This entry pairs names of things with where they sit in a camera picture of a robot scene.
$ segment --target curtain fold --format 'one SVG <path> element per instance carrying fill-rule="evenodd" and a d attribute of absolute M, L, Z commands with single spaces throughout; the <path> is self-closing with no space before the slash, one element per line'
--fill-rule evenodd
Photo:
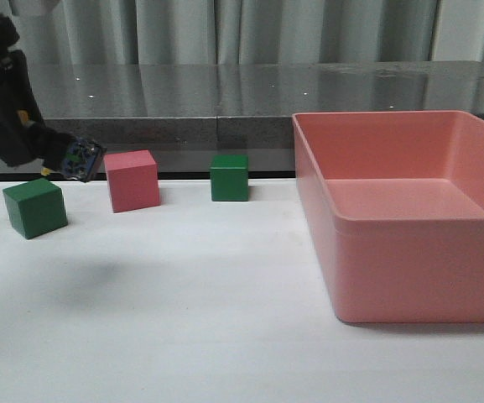
<path fill-rule="evenodd" d="M 484 61 L 484 0 L 61 0 L 13 21 L 32 63 Z"/>

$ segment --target table surface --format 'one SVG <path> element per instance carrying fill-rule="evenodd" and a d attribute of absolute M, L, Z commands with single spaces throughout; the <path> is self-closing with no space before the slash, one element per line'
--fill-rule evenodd
<path fill-rule="evenodd" d="M 335 318 L 294 180 L 57 184 L 69 226 L 25 240 L 0 183 L 1 402 L 484 402 L 484 325 Z"/>

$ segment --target granite countertop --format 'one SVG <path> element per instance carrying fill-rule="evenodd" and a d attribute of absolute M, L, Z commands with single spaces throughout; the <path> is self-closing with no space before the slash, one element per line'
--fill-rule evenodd
<path fill-rule="evenodd" d="M 148 148 L 163 172 L 205 172 L 217 152 L 294 169 L 291 115 L 460 109 L 484 118 L 484 63 L 32 65 L 46 123 L 110 150 Z M 29 172 L 29 167 L 0 172 Z"/>

